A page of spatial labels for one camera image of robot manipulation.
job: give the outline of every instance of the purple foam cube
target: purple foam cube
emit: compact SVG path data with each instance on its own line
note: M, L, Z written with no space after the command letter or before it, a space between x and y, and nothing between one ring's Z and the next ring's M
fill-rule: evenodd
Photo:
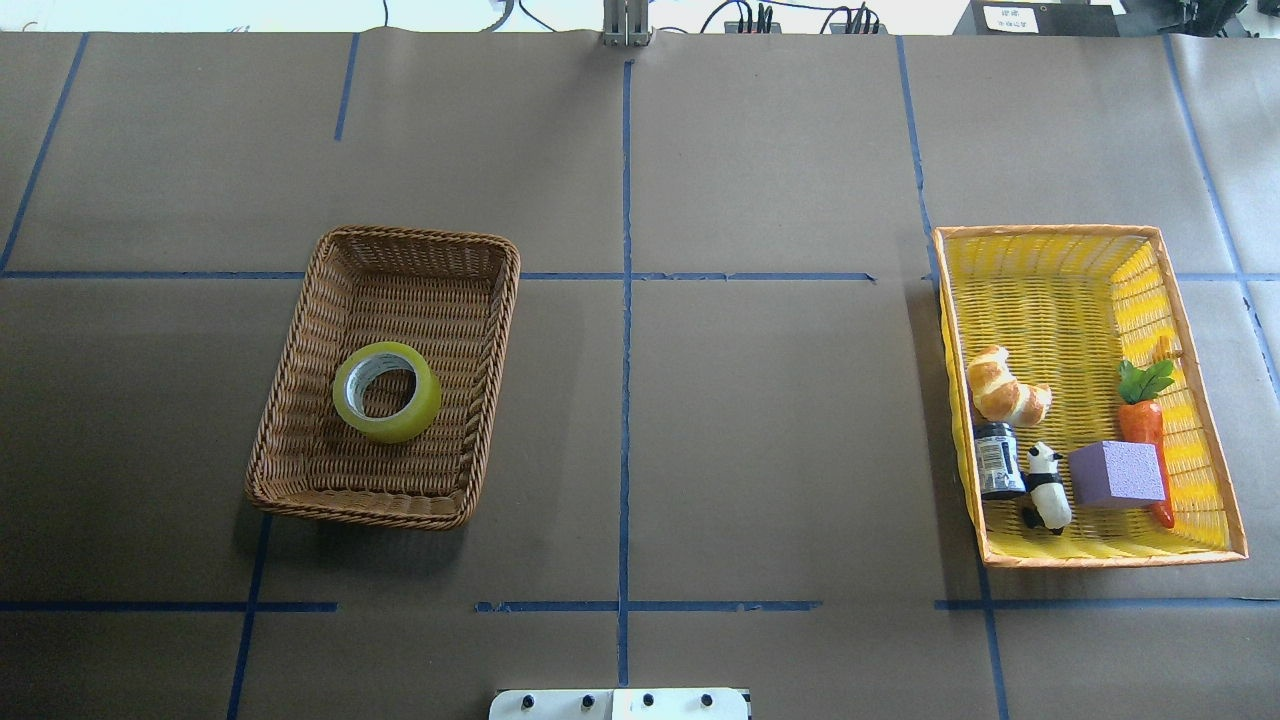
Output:
M1142 507L1165 500L1155 445L1102 441L1069 454L1066 461L1076 505Z

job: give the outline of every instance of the basket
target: basket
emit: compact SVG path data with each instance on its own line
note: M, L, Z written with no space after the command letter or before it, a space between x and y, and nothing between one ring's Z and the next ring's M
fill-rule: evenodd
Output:
M1174 270L1160 231L1117 225L937 228L942 340L952 434L982 560L1012 568L1133 568L1248 557L1235 493L1204 396ZM1116 365L1174 355L1161 393L1175 527L1146 507L1076 507L1062 536L1024 525L1015 501L982 501L977 487L968 361L991 345L1010 351L1019 379L1046 383L1044 421L1019 428L1019 447L1044 441L1066 454L1120 439Z
M250 460L246 493L280 515L447 530L484 486L520 254L504 238L342 227L316 246ZM431 365L443 400L416 438L378 445L334 410L352 352L403 342ZM366 407L388 415L413 378L387 374Z

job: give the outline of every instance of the croissant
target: croissant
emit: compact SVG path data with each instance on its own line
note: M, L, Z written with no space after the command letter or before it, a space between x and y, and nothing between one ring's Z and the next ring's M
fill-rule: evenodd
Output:
M993 423L1034 425L1044 419L1053 402L1048 386L1018 382L1009 372L1009 350L992 345L969 363L973 405Z

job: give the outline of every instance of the roll of tape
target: roll of tape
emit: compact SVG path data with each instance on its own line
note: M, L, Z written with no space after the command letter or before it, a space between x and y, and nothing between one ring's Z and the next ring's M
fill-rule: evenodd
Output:
M387 418L365 414L365 391L378 375L392 370L413 373L413 397ZM394 443L421 434L440 413L440 380L412 347L401 342L375 342L351 354L333 378L333 405L348 425L374 442Z

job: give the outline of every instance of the toy carrot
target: toy carrot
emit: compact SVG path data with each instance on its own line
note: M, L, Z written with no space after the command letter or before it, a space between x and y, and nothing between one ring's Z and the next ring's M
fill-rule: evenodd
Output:
M1125 442L1146 442L1156 446L1160 479L1165 483L1165 500L1153 502L1151 514L1161 525L1174 527L1174 503L1169 495L1169 468L1165 465L1165 414L1156 402L1160 391L1174 384L1174 361L1161 360L1146 370L1133 363L1120 363L1120 436Z

